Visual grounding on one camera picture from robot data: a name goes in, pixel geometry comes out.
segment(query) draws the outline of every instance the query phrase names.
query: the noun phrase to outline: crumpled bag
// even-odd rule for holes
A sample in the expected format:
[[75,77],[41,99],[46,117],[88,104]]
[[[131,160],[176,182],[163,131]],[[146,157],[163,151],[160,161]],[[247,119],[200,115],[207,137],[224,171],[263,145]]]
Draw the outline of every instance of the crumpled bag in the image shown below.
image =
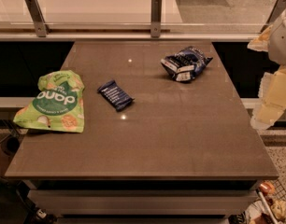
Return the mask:
[[57,71],[38,81],[41,93],[19,110],[13,122],[27,129],[82,133],[84,84],[73,71]]
[[173,80],[186,82],[195,79],[212,60],[195,47],[188,47],[161,60],[161,64]]

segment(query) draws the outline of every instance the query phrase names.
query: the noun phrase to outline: tabletop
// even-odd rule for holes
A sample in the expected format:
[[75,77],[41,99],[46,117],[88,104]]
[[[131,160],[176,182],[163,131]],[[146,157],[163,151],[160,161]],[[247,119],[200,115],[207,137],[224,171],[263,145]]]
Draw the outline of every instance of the tabletop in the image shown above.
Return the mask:
[[[195,46],[213,60],[190,83],[161,59]],[[265,146],[209,41],[76,42],[62,67],[79,74],[83,133],[28,133],[6,172],[26,179],[276,178]],[[97,89],[115,79],[134,97],[117,112]]]

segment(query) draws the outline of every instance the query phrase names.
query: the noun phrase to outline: candy bar wrapper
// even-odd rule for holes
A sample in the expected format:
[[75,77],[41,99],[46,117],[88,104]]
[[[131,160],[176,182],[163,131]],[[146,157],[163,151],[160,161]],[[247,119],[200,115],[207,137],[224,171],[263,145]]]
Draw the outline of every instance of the candy bar wrapper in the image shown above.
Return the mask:
[[41,93],[13,122],[27,129],[82,133],[84,84],[73,71],[52,72],[38,81]]
[[161,64],[173,80],[191,81],[199,76],[212,60],[197,48],[188,47],[161,60]]
[[116,111],[122,111],[134,100],[117,85],[115,80],[110,80],[97,91],[115,107]]

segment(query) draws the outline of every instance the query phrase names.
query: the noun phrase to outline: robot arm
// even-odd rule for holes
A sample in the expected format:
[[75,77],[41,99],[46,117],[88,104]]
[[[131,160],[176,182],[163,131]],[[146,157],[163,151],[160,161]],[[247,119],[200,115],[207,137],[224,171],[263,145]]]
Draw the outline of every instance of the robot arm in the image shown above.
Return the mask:
[[281,117],[286,109],[286,10],[274,22],[268,38],[268,55],[280,65],[275,74],[265,73],[259,97],[262,102],[253,110],[251,126],[265,130]]

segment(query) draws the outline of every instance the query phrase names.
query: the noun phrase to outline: table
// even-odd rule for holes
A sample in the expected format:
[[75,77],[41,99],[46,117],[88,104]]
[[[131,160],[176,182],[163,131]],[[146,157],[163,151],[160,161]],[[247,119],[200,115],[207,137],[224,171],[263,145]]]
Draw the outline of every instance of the table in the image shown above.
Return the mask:
[[[213,57],[191,83],[161,58],[193,45]],[[62,67],[85,84],[83,133],[28,133],[6,176],[63,214],[239,214],[278,172],[210,41],[76,42]],[[116,112],[114,78],[135,98]]]

